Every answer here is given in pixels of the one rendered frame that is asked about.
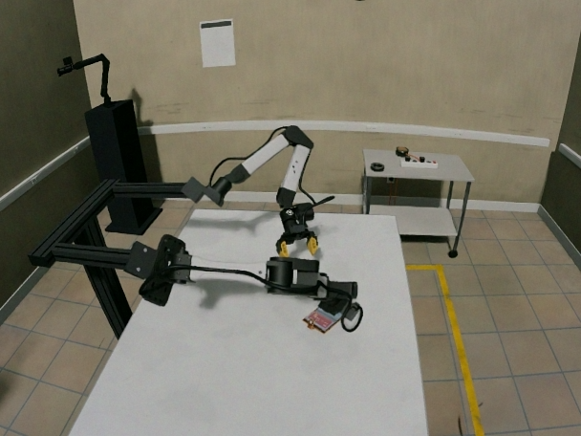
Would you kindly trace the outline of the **clear plastic sheet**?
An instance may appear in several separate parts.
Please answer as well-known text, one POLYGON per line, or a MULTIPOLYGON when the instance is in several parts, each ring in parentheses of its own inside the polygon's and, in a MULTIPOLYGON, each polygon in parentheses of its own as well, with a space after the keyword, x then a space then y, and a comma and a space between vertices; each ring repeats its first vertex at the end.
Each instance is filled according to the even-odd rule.
POLYGON ((335 314, 335 316, 333 316, 333 315, 331 315, 331 314, 329 314, 329 313, 326 313, 325 311, 323 311, 323 310, 322 310, 322 309, 320 309, 319 307, 317 307, 317 309, 318 309, 318 310, 320 310, 320 311, 322 311, 322 312, 324 312, 325 314, 327 314, 327 315, 329 315, 329 316, 331 316, 331 317, 335 318, 335 319, 338 319, 338 318, 341 316, 341 313, 335 314))

